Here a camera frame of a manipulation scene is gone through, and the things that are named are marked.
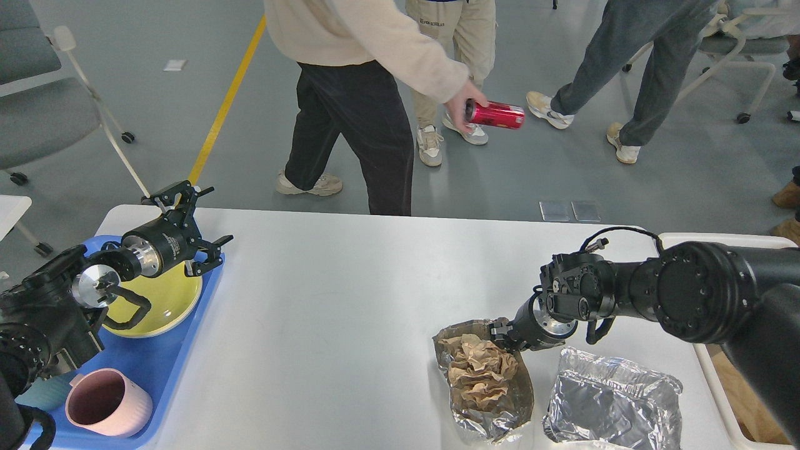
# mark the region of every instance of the black pants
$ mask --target black pants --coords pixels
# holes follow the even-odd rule
[[[300,112],[284,175],[304,191],[314,187],[341,134],[361,162],[370,213],[411,215],[414,138],[394,77],[375,61],[299,65]]]

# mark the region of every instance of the brown shoe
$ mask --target brown shoe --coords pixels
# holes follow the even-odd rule
[[[794,217],[780,222],[777,227],[770,230],[770,234],[787,238],[800,246],[800,222]]]
[[[772,203],[786,209],[800,207],[800,186],[794,181],[789,181],[780,192],[773,195]]]

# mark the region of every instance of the yellow plate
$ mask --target yellow plate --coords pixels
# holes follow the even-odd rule
[[[130,330],[112,330],[105,325],[103,327],[122,337],[146,338],[169,331],[189,315],[200,298],[202,277],[187,277],[183,264],[179,264],[158,278],[140,276],[121,285],[146,297],[153,307],[142,322]],[[136,308],[131,302],[117,298],[108,307],[108,316],[117,322],[126,322],[136,312]]]

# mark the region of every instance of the aluminum foil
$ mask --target aluminum foil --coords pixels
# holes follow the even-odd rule
[[[567,347],[542,424],[555,442],[603,440],[636,450],[679,450],[682,391],[673,376]]]
[[[447,380],[447,368],[454,357],[439,340],[460,335],[473,334],[483,340],[490,339],[489,324],[492,320],[470,320],[443,328],[434,336],[434,350],[439,370]],[[492,412],[481,412],[474,409],[461,409],[450,397],[450,410],[460,431],[460,436],[467,442],[491,442],[500,444],[512,442],[521,436],[520,427],[530,422],[530,414],[534,408],[534,389],[530,382],[528,369],[519,352],[512,352],[517,360],[517,373],[509,383],[509,392]]]

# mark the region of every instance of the pink cup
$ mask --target pink cup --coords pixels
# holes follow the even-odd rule
[[[141,430],[153,400],[119,370],[103,368],[77,375],[66,397],[66,418],[76,427],[105,436],[128,437]]]

